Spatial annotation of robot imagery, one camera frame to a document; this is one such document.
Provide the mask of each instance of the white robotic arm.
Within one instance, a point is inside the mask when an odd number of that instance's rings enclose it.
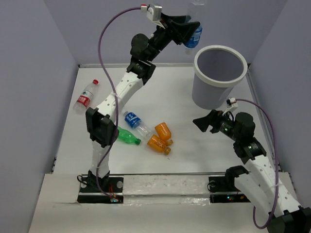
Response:
[[[256,208],[269,215],[269,221],[262,227],[258,226],[260,229],[267,227],[269,233],[308,233],[311,228],[311,209],[302,208],[280,179],[276,183],[278,174],[274,165],[254,137],[253,117],[248,113],[238,113],[234,119],[230,110],[238,107],[236,100],[231,98],[227,103],[228,109],[224,112],[212,110],[207,116],[193,120],[203,132],[210,125],[213,127],[210,132],[221,131],[234,140],[234,151],[244,164],[229,168],[221,182],[219,177],[210,177],[214,191],[217,192],[217,185],[223,185],[244,193]]]
[[[129,101],[129,99],[137,92],[139,89],[143,87],[142,79],[139,79],[137,74],[133,72],[125,73],[120,83],[116,87],[117,98],[118,98],[118,106],[119,110],[121,110],[125,104]],[[100,103],[97,107],[98,113],[103,116],[109,115],[110,120],[115,122],[116,120],[116,98],[115,93],[111,93],[102,103]],[[101,162],[100,166],[98,166],[102,157],[106,154],[109,146],[102,147],[96,141],[92,142],[93,145],[93,159],[90,171],[92,174],[96,175],[96,170],[98,168],[98,176],[99,178],[103,178],[105,175],[109,173],[109,154],[106,155],[104,160]]]
[[[200,26],[199,22],[186,22],[189,19],[187,16],[171,17],[163,14],[162,7],[157,4],[143,4],[140,9],[157,25],[156,31],[151,38],[143,34],[133,37],[131,63],[116,87],[116,93],[111,93],[95,109],[88,108],[86,112],[87,130],[93,141],[93,160],[88,178],[93,184],[98,176],[101,179],[99,184],[105,186],[106,182],[103,180],[107,180],[109,175],[108,150],[118,136],[115,134],[117,129],[114,124],[116,107],[119,106],[120,111],[132,95],[147,83],[155,69],[151,62],[171,41],[178,45],[186,44]]]

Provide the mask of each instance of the bottle cap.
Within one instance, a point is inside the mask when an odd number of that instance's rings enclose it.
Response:
[[[165,148],[165,151],[164,151],[164,154],[165,154],[165,155],[168,155],[170,152],[171,152],[171,148],[166,147],[166,148]]]
[[[166,146],[170,146],[173,143],[174,143],[173,140],[169,139],[166,141]]]
[[[135,144],[136,144],[136,145],[139,145],[140,142],[141,142],[141,140],[140,140],[139,138],[137,138],[136,141],[135,141]]]
[[[128,114],[128,111],[126,111],[124,108],[122,108],[121,114],[122,114],[124,117],[126,117],[126,115]]]

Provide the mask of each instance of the white wall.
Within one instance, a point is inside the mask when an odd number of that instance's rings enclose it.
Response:
[[[104,25],[123,9],[141,0],[44,0],[73,57],[79,64],[98,64],[97,43]],[[183,15],[189,0],[155,0],[163,13]],[[220,44],[239,51],[250,63],[287,0],[207,0],[199,48]],[[115,21],[103,40],[105,63],[129,63],[130,43],[137,33],[150,35],[156,27],[139,11]],[[192,63],[182,46],[171,43],[156,58],[158,63]]]
[[[251,74],[276,129],[281,166],[311,206],[311,1],[288,0],[258,51]]]
[[[42,0],[0,3],[0,232],[28,232],[77,65]]]

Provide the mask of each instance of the plastic bottle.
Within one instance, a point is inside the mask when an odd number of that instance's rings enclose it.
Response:
[[[159,135],[159,138],[164,141],[167,146],[173,144],[173,140],[171,140],[171,131],[165,122],[155,126],[155,131],[157,132],[157,135]]]
[[[73,106],[73,109],[77,114],[83,114],[86,111],[94,95],[96,94],[97,89],[98,81],[96,79],[94,79],[92,83],[86,86],[86,88],[83,90],[82,94]]]
[[[202,24],[205,19],[206,14],[206,4],[207,0],[190,0],[188,4],[188,13],[187,15],[191,17],[189,22],[200,22],[200,26],[192,35],[191,39],[185,45],[186,54],[192,54],[193,49],[199,44],[201,34],[202,34]]]
[[[151,129],[134,113],[130,113],[126,110],[122,110],[124,120],[126,123],[146,140],[151,137]]]
[[[119,136],[118,139],[127,143],[127,144],[136,144],[139,145],[141,140],[139,138],[136,138],[131,132],[122,129],[120,126],[118,127],[119,130]]]
[[[171,148],[166,146],[166,143],[163,142],[158,136],[155,134],[152,135],[150,140],[148,141],[148,146],[154,149],[157,152],[164,153],[168,155],[171,152]]]

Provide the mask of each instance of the purple cable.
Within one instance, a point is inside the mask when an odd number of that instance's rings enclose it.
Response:
[[[116,19],[118,18],[119,16],[123,15],[124,13],[127,13],[127,12],[130,12],[130,11],[134,11],[134,10],[140,10],[140,7],[132,7],[132,8],[129,8],[127,10],[124,10],[124,11],[121,11],[120,13],[118,13],[117,15],[113,16],[112,19],[106,24],[106,26],[104,27],[104,29],[102,30],[102,33],[99,37],[99,41],[98,41],[98,58],[99,58],[99,62],[101,63],[102,65],[102,68],[107,76],[107,78],[109,79],[109,82],[110,82],[110,85],[112,87],[112,91],[113,93],[115,93],[115,99],[116,99],[116,129],[114,130],[113,132],[113,138],[115,138],[117,136],[117,133],[118,133],[118,125],[119,125],[119,103],[118,103],[118,97],[117,97],[117,91],[116,91],[116,88],[115,86],[113,85],[113,82],[112,82],[112,79],[110,77],[110,75],[108,74],[105,66],[104,66],[104,63],[103,63],[103,60],[102,60],[102,54],[101,54],[101,43],[102,43],[102,38],[103,38],[103,35],[106,31],[106,29],[109,27],[109,25]],[[109,154],[111,148],[113,146],[113,142],[111,142],[111,145],[110,147],[108,148],[107,152],[103,155],[103,157],[101,158],[101,160],[99,161],[99,163],[97,164],[97,168],[96,168],[96,184],[97,184],[97,187],[98,189],[105,195],[109,196],[111,198],[111,196],[104,192],[102,190],[102,188],[100,187],[99,185],[99,180],[98,180],[98,172],[99,172],[99,167],[100,165],[102,164],[103,160],[105,159],[105,157]]]
[[[258,229],[265,229],[269,223],[271,222],[272,218],[273,218],[273,215],[276,211],[276,205],[277,205],[277,198],[278,198],[278,156],[277,156],[277,152],[276,152],[276,137],[275,137],[275,130],[273,128],[273,125],[272,125],[272,121],[271,119],[269,118],[268,114],[263,110],[263,108],[261,108],[258,104],[250,101],[250,100],[245,100],[245,99],[236,99],[236,101],[244,101],[244,102],[248,102],[248,103],[251,103],[253,105],[255,105],[256,107],[258,107],[266,116],[269,124],[270,124],[270,127],[271,127],[271,131],[272,131],[272,138],[273,138],[273,147],[274,147],[274,155],[275,155],[275,159],[276,159],[276,194],[275,194],[275,197],[274,197],[274,202],[273,202],[273,206],[272,206],[272,210],[269,214],[269,217],[268,217],[268,220],[267,222],[261,227],[261,226],[258,226],[257,222],[256,222],[256,207],[254,207],[253,209],[253,221],[254,221],[254,224],[255,226],[258,228]]]

